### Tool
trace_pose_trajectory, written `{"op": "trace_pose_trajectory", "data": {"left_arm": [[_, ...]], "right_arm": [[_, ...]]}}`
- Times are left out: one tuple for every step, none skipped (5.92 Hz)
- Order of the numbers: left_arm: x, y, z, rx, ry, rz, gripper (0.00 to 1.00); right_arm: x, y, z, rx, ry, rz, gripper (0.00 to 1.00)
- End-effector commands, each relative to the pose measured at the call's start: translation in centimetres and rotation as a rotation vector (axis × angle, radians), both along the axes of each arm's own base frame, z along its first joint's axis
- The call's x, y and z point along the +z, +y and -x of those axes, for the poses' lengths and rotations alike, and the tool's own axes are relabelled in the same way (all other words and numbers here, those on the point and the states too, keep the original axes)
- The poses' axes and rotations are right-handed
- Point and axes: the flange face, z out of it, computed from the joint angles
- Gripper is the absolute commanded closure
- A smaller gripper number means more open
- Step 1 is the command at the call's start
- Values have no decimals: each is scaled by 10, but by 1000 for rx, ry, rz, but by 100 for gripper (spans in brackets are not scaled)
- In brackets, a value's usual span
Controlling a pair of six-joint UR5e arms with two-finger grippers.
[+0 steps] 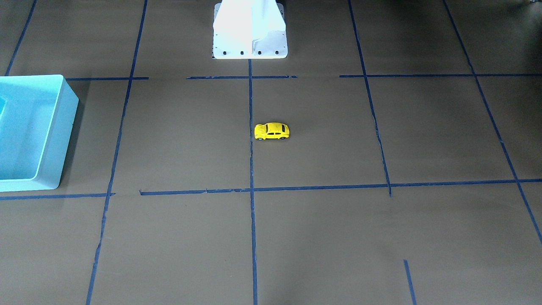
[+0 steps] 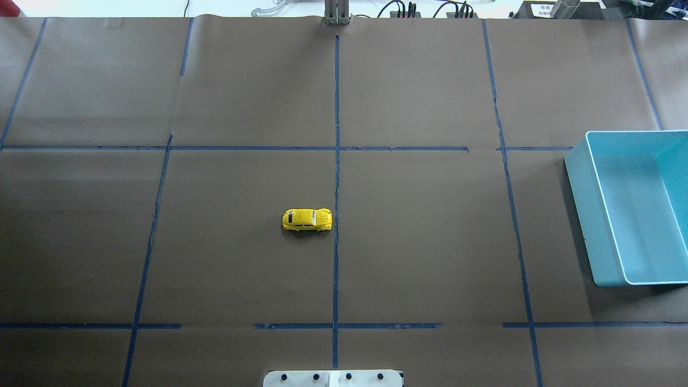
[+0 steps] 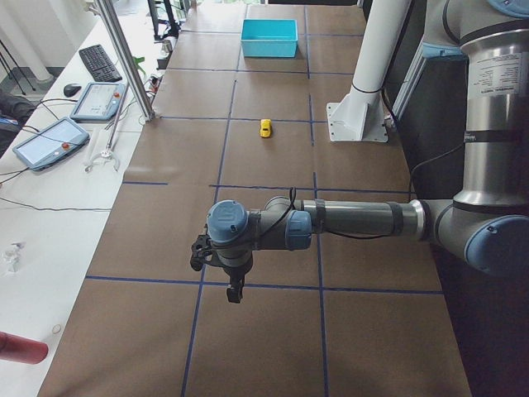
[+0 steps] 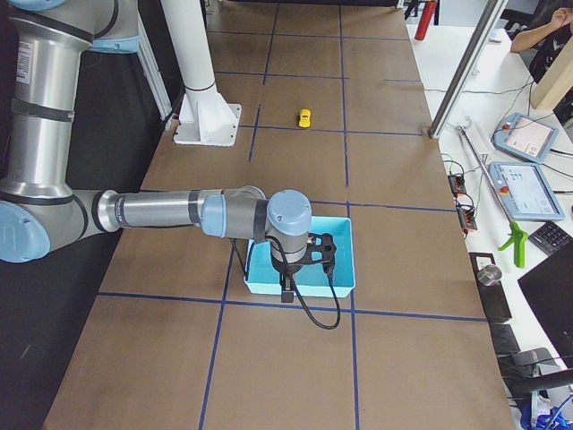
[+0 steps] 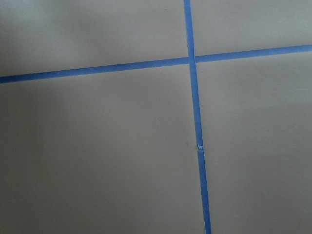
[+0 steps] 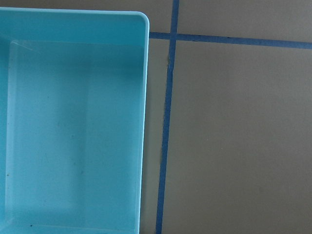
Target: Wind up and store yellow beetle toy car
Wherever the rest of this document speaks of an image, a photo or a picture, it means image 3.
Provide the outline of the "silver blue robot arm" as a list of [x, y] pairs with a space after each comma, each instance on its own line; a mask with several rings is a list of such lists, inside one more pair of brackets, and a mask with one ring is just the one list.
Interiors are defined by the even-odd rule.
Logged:
[[476, 270], [510, 276], [528, 270], [528, 4], [430, 1], [425, 56], [469, 61], [464, 177], [452, 199], [409, 203], [272, 198], [261, 210], [234, 200], [214, 204], [192, 247], [194, 270], [222, 268], [227, 298], [242, 298], [257, 250], [303, 250], [312, 236], [413, 236], [444, 247]]

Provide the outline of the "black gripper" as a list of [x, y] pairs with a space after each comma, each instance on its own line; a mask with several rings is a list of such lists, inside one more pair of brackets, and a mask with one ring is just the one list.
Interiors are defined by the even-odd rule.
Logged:
[[224, 272], [229, 277], [229, 287], [226, 289], [226, 296], [229, 303], [239, 304], [241, 302], [241, 288], [245, 284], [245, 275], [252, 269], [252, 264], [237, 267], [227, 266]]

